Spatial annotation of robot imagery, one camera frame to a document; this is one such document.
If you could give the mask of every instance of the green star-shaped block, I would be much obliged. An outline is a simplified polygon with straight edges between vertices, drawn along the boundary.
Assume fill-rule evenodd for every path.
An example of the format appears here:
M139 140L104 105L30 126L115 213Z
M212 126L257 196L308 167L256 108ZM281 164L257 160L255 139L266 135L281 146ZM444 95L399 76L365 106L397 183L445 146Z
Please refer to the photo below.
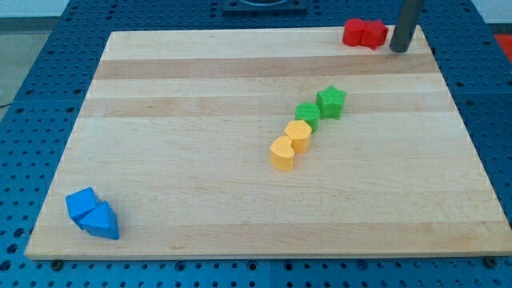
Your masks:
M295 120L304 120L311 127L311 133L318 129L320 110L314 103L303 102L295 109Z
M317 106L320 109L320 118L339 119L345 105L346 92L334 86L317 93Z

